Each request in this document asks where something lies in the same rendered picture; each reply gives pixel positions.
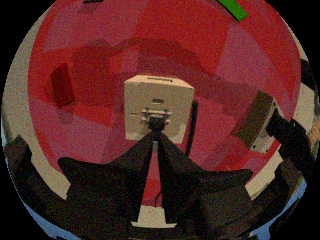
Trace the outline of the green rectangular block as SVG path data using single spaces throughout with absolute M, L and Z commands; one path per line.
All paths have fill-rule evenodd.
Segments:
M 216 0 L 217 3 L 223 5 L 223 8 L 227 9 L 236 21 L 241 21 L 244 17 L 247 17 L 247 12 L 244 11 L 243 7 L 240 7 L 239 3 L 235 0 Z

